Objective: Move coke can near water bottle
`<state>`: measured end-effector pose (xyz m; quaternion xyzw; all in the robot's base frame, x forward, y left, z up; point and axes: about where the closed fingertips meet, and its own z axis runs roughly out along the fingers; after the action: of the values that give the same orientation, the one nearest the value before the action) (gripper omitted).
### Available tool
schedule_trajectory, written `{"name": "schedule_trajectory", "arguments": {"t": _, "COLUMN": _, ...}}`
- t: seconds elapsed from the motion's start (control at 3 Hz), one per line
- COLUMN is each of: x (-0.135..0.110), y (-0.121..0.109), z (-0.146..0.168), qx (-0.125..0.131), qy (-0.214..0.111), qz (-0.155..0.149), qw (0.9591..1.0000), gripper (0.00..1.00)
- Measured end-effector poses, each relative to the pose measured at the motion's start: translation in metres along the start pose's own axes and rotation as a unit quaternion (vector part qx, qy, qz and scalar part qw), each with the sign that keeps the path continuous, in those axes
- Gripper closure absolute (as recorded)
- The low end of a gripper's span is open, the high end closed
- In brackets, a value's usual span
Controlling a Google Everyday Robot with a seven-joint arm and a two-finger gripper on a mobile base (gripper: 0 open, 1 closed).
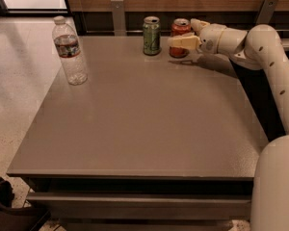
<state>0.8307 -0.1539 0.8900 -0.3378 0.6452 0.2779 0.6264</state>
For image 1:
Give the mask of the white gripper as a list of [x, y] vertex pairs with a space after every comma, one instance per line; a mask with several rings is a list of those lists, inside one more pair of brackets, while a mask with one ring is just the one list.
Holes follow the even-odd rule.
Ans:
[[196, 33], [170, 37], [168, 45], [175, 48], [196, 50], [210, 54], [222, 53], [222, 35], [226, 26], [221, 24], [209, 24], [209, 22], [192, 18], [191, 28]]

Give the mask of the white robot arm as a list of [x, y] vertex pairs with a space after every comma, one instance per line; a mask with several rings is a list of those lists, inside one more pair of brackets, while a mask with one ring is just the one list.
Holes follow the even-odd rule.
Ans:
[[191, 20], [193, 31], [168, 45], [222, 54], [251, 70], [262, 69], [285, 134], [262, 150], [253, 179], [250, 231], [289, 231], [289, 59], [276, 29], [256, 25], [248, 31]]

